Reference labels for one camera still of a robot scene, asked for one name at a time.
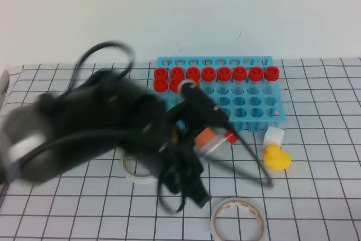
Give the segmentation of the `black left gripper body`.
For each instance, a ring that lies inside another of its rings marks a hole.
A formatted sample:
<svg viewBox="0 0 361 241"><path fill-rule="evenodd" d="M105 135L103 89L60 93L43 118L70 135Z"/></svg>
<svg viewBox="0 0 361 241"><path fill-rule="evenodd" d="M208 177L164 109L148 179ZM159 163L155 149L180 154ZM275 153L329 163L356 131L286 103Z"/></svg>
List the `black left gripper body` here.
<svg viewBox="0 0 361 241"><path fill-rule="evenodd" d="M135 124L149 142L135 154L157 178L157 197L169 209L162 195L166 186L172 194L180 195L180 208L192 199L200 208L209 200L201 181L204 170L196 138L207 128L228 129L228 116L193 81L180 83L182 102L166 109L158 97L144 102Z"/></svg>

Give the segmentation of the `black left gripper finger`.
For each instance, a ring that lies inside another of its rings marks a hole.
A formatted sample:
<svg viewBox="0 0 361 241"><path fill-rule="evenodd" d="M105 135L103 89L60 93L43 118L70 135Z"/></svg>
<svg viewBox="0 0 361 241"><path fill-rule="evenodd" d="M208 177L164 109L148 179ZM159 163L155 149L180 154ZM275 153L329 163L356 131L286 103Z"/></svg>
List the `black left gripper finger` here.
<svg viewBox="0 0 361 241"><path fill-rule="evenodd" d="M264 177L265 177L265 181L262 180L262 177L255 177L247 172L244 172L242 170L238 170L237 174L241 175L242 177L245 177L249 180L251 180L254 183L259 183L262 186L273 186L274 183L269 175L269 173L267 172L267 170L265 169L265 167L262 165L262 163L260 162L260 160L257 157L257 153L255 153L250 145L248 143L246 143L246 141L244 140L244 138L237 132L237 130L235 129L235 127L229 122L227 121L224 127L228 132L232 133L245 147L245 149L247 150L248 154L254 159L254 161L257 163L258 168L260 171L263 172Z"/></svg>
<svg viewBox="0 0 361 241"><path fill-rule="evenodd" d="M234 160L221 159L220 156L210 154L198 154L198 157L201 160L218 167L219 169L232 173L237 178L247 179L253 183L262 185L263 187L273 187L273 180L270 174L258 159L253 160L253 162L257 164L257 169L259 169L260 172L263 172L263 177L261 175L257 177L256 175L251 174L242 168L237 168L235 165L231 164L231 162L233 163Z"/></svg>

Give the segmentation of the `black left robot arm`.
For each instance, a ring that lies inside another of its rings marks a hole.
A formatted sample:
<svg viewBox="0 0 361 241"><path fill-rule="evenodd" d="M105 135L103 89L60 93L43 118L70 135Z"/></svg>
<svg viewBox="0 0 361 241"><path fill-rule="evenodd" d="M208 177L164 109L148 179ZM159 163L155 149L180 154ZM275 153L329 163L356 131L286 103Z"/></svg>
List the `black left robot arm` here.
<svg viewBox="0 0 361 241"><path fill-rule="evenodd" d="M44 183L120 147L182 200L210 199L195 139L206 128L234 133L225 111L194 83L181 84L183 101L167 109L158 95L110 70L55 96L15 108L1 126L1 184Z"/></svg>

